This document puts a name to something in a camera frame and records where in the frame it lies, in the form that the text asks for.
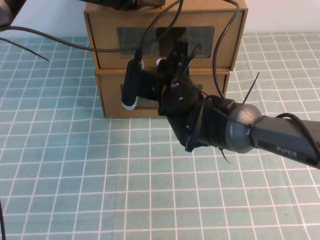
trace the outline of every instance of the table surface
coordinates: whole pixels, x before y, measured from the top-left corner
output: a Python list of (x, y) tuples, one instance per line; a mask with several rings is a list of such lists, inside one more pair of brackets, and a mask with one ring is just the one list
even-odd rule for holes
[[(86, 37), (67, 40), (89, 45)], [(165, 119), (104, 119), (92, 54), (0, 42), (9, 240), (317, 240), (320, 170), (262, 150), (186, 153)], [(227, 97), (320, 121), (320, 34), (246, 34)]]

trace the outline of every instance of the white wall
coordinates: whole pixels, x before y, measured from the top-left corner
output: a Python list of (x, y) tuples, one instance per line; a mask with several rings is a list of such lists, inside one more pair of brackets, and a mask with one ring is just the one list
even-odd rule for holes
[[(320, 0), (246, 2), (249, 8), (245, 26), (247, 33), (320, 32)], [(12, 25), (33, 28), (54, 36), (85, 36), (85, 5), (85, 2), (78, 0), (27, 0)], [(7, 31), (0, 35), (24, 37), (28, 34)]]

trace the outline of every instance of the stacked cardboard boxes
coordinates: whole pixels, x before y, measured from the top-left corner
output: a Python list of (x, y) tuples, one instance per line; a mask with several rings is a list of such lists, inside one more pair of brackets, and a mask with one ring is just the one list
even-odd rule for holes
[[(233, 71), (248, 8), (245, 0), (236, 0), (240, 13), (225, 35), (217, 55), (218, 82), (226, 93), (230, 71)], [(108, 7), (88, 3), (84, 11), (88, 36), (93, 48), (117, 49), (139, 45), (139, 42), (156, 16), (174, 0), (166, 0), (162, 8), (142, 8), (137, 11), (116, 11)], [(164, 15), (150, 31), (147, 40), (161, 35), (174, 18), (178, 6)], [(189, 52), (197, 44), (202, 50), (190, 65), (190, 76), (195, 84), (201, 84), (208, 94), (218, 94), (213, 80), (213, 52), (218, 38), (232, 17), (235, 7), (223, 0), (184, 0), (181, 14), (169, 35), (143, 50), (146, 69), (155, 69), (159, 58), (166, 58), (179, 38), (187, 39)], [(124, 83), (127, 63), (134, 51), (93, 53), (96, 82), (101, 105), (106, 117), (158, 117), (156, 102), (141, 99), (136, 109), (122, 107), (121, 84)]]

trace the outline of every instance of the grid mat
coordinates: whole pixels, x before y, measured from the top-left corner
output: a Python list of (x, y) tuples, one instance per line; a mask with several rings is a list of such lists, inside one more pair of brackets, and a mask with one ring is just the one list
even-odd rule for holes
[[(89, 45), (85, 37), (67, 38)], [(9, 240), (318, 240), (320, 170), (253, 150), (184, 151), (164, 119), (104, 119), (92, 54), (0, 43)], [(320, 121), (320, 34), (247, 34), (227, 96)]]

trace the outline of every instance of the cardboard drawer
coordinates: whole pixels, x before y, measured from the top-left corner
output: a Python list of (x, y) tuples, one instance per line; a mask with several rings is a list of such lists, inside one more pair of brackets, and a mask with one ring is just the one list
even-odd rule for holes
[[(157, 118), (158, 102), (140, 98), (136, 109), (126, 110), (121, 102), (121, 84), (125, 80), (125, 69), (108, 69), (96, 73), (96, 82), (100, 95), (100, 101), (105, 117), (113, 118)], [(228, 72), (218, 72), (218, 82), (226, 93), (229, 81)], [(208, 93), (217, 95), (212, 72), (196, 72), (190, 70), (190, 76), (195, 84), (202, 85), (202, 89)]]
[[(174, 0), (166, 0), (162, 8), (143, 8), (137, 11), (116, 11), (112, 8), (88, 3), (84, 11), (90, 44), (94, 48), (114, 49), (136, 46), (145, 29), (156, 16)], [(234, 69), (247, 18), (245, 0), (237, 0), (241, 10), (229, 28), (217, 56), (217, 67)], [(178, 6), (171, 9), (156, 24), (148, 39), (154, 39), (170, 24)], [(202, 51), (192, 61), (191, 68), (210, 68), (218, 38), (234, 13), (235, 7), (223, 0), (186, 0), (182, 12), (170, 35), (160, 42), (144, 48), (143, 62), (146, 68), (156, 67), (159, 58), (166, 58), (177, 38), (189, 41), (189, 52), (200, 43)], [(95, 53), (97, 69), (126, 68), (134, 51)]]

